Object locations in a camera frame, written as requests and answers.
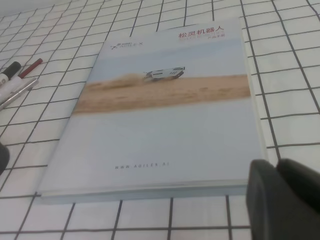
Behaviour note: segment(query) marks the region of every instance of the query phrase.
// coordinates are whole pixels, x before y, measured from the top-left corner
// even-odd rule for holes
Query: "grid pattern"
[[[35,192],[105,40],[240,17],[272,163],[320,170],[320,0],[75,0],[0,17],[1,71],[39,84],[0,112],[0,239],[249,240],[245,196],[41,205]]]

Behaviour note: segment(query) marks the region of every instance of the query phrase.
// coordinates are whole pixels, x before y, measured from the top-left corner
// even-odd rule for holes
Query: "tile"
[[[121,20],[126,20],[126,19],[134,19],[136,18],[138,14],[138,9],[131,10],[131,11],[126,11],[126,12],[119,12],[116,17],[115,17],[115,22],[121,21]]]
[[[15,54],[16,51],[17,50],[15,49],[15,50],[9,50],[9,51],[0,52],[0,60],[11,58]]]
[[[308,79],[308,82],[310,83],[310,86],[312,88],[320,87],[320,82],[319,82],[320,66],[308,67],[308,68],[304,68],[303,70],[306,75],[306,78]]]
[[[27,19],[27,24],[33,24],[33,23],[41,23],[43,19],[45,19],[45,14],[43,15],[38,15],[38,16],[32,16],[29,19]]]
[[[59,139],[65,129],[68,119],[41,121],[35,127],[31,142]]]
[[[137,26],[145,25],[149,23],[157,23],[159,20],[159,15],[160,13],[152,14],[148,16],[140,16],[136,19],[134,27],[136,28]]]
[[[118,201],[77,203],[67,229],[112,229],[118,208]]]
[[[320,48],[300,50],[296,52],[302,67],[320,65]]]
[[[29,38],[33,32],[34,31],[25,31],[25,32],[18,33],[17,35],[14,36],[14,38],[12,38],[12,41],[24,40],[23,42],[25,42],[26,41],[25,39]]]
[[[267,94],[265,98],[271,117],[318,112],[309,90]]]
[[[16,234],[2,234],[1,240],[14,240],[16,237]]]
[[[4,145],[24,143],[34,129],[34,126],[34,122],[19,125],[10,125],[6,128],[6,130],[0,137],[0,142]]]
[[[58,21],[59,21],[59,19],[51,19],[51,20],[42,21],[39,25],[39,28],[53,27],[54,25],[57,24]]]
[[[12,170],[0,197],[32,195],[44,174],[44,167],[32,167]]]
[[[291,51],[291,47],[285,36],[253,41],[252,45],[255,55]]]
[[[84,85],[84,83],[76,83],[72,85],[59,86],[53,95],[52,101],[78,98],[84,88]]]
[[[134,10],[134,9],[138,9],[139,6],[140,6],[140,2],[139,1],[128,3],[128,4],[123,4],[120,7],[119,13],[125,12],[125,11]]]
[[[94,10],[98,10],[100,9],[100,7],[102,6],[102,3],[103,1],[101,1],[100,3],[97,3],[97,4],[91,4],[91,5],[87,5],[85,6],[83,9],[82,9],[82,13],[85,13],[85,12],[90,12],[90,11],[94,11]]]
[[[21,26],[9,27],[2,33],[2,36],[16,34],[17,32],[19,32],[20,29],[21,29]]]
[[[78,17],[78,14],[63,16],[59,19],[59,21],[56,24],[61,25],[61,24],[73,23],[77,19],[77,17]]]
[[[69,48],[78,47],[80,46],[83,39],[84,37],[81,36],[81,37],[63,40],[61,45],[58,47],[58,49],[69,49]]]
[[[285,32],[281,23],[271,23],[262,26],[255,26],[249,28],[251,40],[270,38],[276,36],[284,36]]]
[[[228,240],[228,230],[172,230],[171,240]]]
[[[203,14],[208,11],[212,11],[212,3],[211,2],[188,7],[186,9],[186,15],[190,16],[190,15],[196,15],[196,14]]]
[[[90,27],[91,24],[94,22],[94,19],[86,19],[86,20],[81,20],[81,21],[76,21],[71,29],[81,29],[81,28],[86,28]]]
[[[290,116],[272,119],[278,145],[320,142],[320,116]]]
[[[233,6],[214,10],[214,20],[221,21],[229,18],[238,18],[243,15],[241,6]]]
[[[118,228],[167,227],[170,199],[123,201]]]
[[[46,38],[46,36],[33,36],[29,38],[25,43],[24,46],[26,45],[40,45],[42,41]]]
[[[111,239],[112,231],[102,232],[66,232],[63,240],[108,240]]]
[[[93,19],[93,18],[96,17],[97,13],[98,13],[98,10],[96,10],[96,11],[90,11],[90,12],[82,12],[82,13],[79,14],[79,17],[78,17],[78,19],[77,19],[77,22],[80,21],[80,20]]]
[[[119,30],[119,29],[125,29],[125,28],[132,28],[132,26],[134,25],[134,22],[135,22],[135,19],[115,21],[113,23],[113,25],[112,25],[111,31],[115,31],[115,30]]]
[[[61,81],[60,85],[73,84],[77,82],[86,82],[91,69],[79,69],[74,71],[68,71]]]
[[[133,37],[142,36],[145,34],[150,34],[152,32],[155,32],[157,30],[158,24],[150,24],[145,26],[135,26],[132,32]]]
[[[188,197],[173,200],[172,227],[227,226],[224,196]]]
[[[18,40],[18,41],[13,41],[9,42],[5,48],[3,48],[3,51],[9,51],[12,49],[18,49],[24,44],[25,40]]]
[[[31,197],[0,199],[0,231],[18,231],[31,202]]]
[[[280,147],[279,151],[282,158],[292,159],[320,173],[318,145]]]
[[[15,167],[47,165],[57,144],[58,141],[27,143],[17,160]]]
[[[176,10],[166,11],[166,12],[161,13],[160,21],[163,22],[163,21],[167,21],[167,20],[184,18],[184,17],[185,17],[185,9],[176,9]]]
[[[171,29],[171,28],[177,28],[182,27],[184,25],[184,19],[176,19],[176,20],[170,20],[170,21],[163,21],[159,23],[158,31],[165,30],[165,29]]]
[[[309,6],[278,11],[282,20],[312,16],[315,12]]]
[[[318,41],[320,38],[320,31],[295,34],[289,36],[289,38],[295,50],[320,47]]]
[[[39,28],[35,30],[31,36],[37,37],[42,35],[48,35],[52,28],[53,28],[52,26]]]
[[[23,46],[21,47],[17,52],[16,52],[16,56],[24,56],[24,55],[32,55],[36,52],[36,50],[38,49],[38,46]]]
[[[72,59],[75,56],[77,50],[78,47],[56,50],[52,55],[51,60]]]
[[[71,204],[46,205],[34,202],[22,231],[63,230],[71,207]]]
[[[83,40],[82,45],[89,45],[89,44],[100,44],[103,43],[106,39],[107,32],[99,33],[91,36],[86,36]]]
[[[111,15],[106,15],[106,16],[99,16],[94,20],[94,22],[92,23],[92,26],[112,23],[114,21],[114,19],[115,19],[115,16],[116,16],[116,14],[111,14]]]
[[[55,27],[53,27],[53,29],[51,30],[51,34],[54,34],[54,33],[60,33],[60,32],[63,32],[63,31],[68,31],[71,26],[73,25],[73,23],[65,23],[65,24],[61,24],[61,25],[56,25]]]
[[[288,34],[296,34],[320,30],[319,20],[316,16],[284,21],[284,27]]]
[[[89,29],[89,27],[70,30],[68,32],[68,34],[65,36],[65,39],[85,36],[88,32],[88,29]]]
[[[11,123],[20,124],[20,123],[38,121],[46,105],[47,104],[36,104],[36,105],[19,107]]]
[[[60,119],[70,117],[77,100],[60,101],[49,103],[41,120]]]
[[[166,240],[168,231],[116,231],[115,240],[139,239],[139,240]]]
[[[58,60],[58,61],[51,61],[45,67],[43,73],[49,74],[53,72],[64,72],[68,69],[71,60]]]
[[[44,39],[43,43],[54,42],[54,41],[61,41],[61,40],[64,39],[64,37],[65,37],[66,35],[67,35],[67,32],[66,32],[66,31],[49,34],[49,35]]]
[[[60,232],[51,233],[20,233],[17,240],[59,240]]]
[[[251,240],[250,229],[233,229],[232,230],[233,240]]]
[[[108,34],[107,39],[109,41],[115,41],[115,40],[122,40],[123,38],[130,37],[131,34],[131,28],[121,29],[117,31],[110,31]]]
[[[23,105],[47,103],[49,102],[55,87],[46,87],[42,89],[32,90],[23,102]]]
[[[256,61],[261,73],[299,67],[292,52],[258,56],[256,57]]]
[[[35,23],[31,23],[31,24],[27,24],[24,25],[21,29],[20,29],[20,33],[22,32],[28,32],[28,31],[32,31],[37,29],[37,27],[39,26],[40,22],[35,22]]]
[[[15,35],[1,36],[1,37],[0,37],[0,44],[10,42],[11,39],[12,39],[14,36],[15,36]]]
[[[186,1],[174,1],[174,2],[169,2],[169,3],[164,3],[162,7],[162,11],[170,11],[173,9],[180,9],[180,8],[185,8],[186,7]]]
[[[76,53],[75,57],[77,58],[82,56],[99,54],[102,45],[103,43],[97,43],[97,44],[92,44],[88,46],[81,46],[79,48],[79,51]]]
[[[261,120],[260,125],[261,125],[261,129],[262,129],[263,137],[265,140],[265,145],[267,147],[274,146],[275,144],[274,144],[274,140],[272,138],[272,133],[271,133],[271,129],[270,129],[270,125],[269,125],[268,120]]]
[[[17,157],[21,151],[23,147],[23,144],[19,144],[19,145],[12,145],[12,146],[8,146],[8,150],[9,150],[9,153],[10,153],[10,159],[9,159],[9,162],[8,162],[8,165],[6,166],[6,168],[12,168],[12,166],[14,165],[14,163],[16,162],[17,160]]]
[[[15,112],[16,108],[3,109],[0,111],[0,125],[6,125],[9,123]]]
[[[279,20],[280,19],[275,11],[246,17],[248,27],[268,24]]]
[[[42,63],[47,63],[53,53],[54,53],[54,51],[46,51],[46,52],[34,54],[31,58],[29,57],[29,61],[26,64],[31,65],[35,61],[37,61],[39,58],[42,59],[42,61],[43,61]]]
[[[87,34],[93,35],[93,34],[100,34],[100,33],[108,32],[110,30],[111,25],[112,25],[111,23],[105,23],[105,24],[92,26],[92,27],[90,27],[90,30]]]
[[[69,67],[70,70],[82,69],[82,68],[91,68],[94,66],[97,56],[82,56],[72,60],[72,63]]]
[[[300,69],[262,74],[261,82],[265,93],[308,87]]]
[[[161,3],[159,5],[154,5],[154,6],[144,7],[144,8],[141,6],[138,16],[142,17],[149,14],[158,14],[160,13],[160,11],[161,11]]]
[[[246,196],[229,196],[230,215],[232,226],[249,226]]]
[[[245,15],[262,14],[275,10],[271,2],[261,2],[256,4],[244,5],[243,8]]]

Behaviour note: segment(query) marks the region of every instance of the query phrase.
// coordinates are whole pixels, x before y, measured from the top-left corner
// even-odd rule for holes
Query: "book cover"
[[[39,191],[245,185],[253,98],[238,19],[106,41]]]

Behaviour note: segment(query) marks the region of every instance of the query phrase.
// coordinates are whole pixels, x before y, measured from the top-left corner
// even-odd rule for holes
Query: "black plastic object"
[[[265,160],[251,163],[246,204],[252,240],[320,239],[320,215]]]
[[[0,175],[6,169],[9,159],[10,159],[10,154],[9,154],[8,148],[6,146],[3,146],[0,143]]]
[[[11,79],[21,68],[21,64],[14,61],[10,66],[8,66],[2,73]]]

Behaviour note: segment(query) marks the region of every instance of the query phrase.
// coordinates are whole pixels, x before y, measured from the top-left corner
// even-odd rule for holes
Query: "marker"
[[[14,61],[10,66],[8,66],[2,73],[0,73],[0,88],[8,82],[21,68],[20,63]]]
[[[20,86],[24,84],[24,81],[22,80],[26,75],[28,75],[33,69],[35,69],[38,65],[42,63],[42,59],[39,58],[37,61],[35,61],[31,66],[29,66],[26,70],[24,70],[22,73],[20,73],[18,76],[11,79],[8,83],[5,84],[4,87],[0,88],[0,103],[6,99],[4,99],[4,96],[9,96],[10,93],[17,90]]]

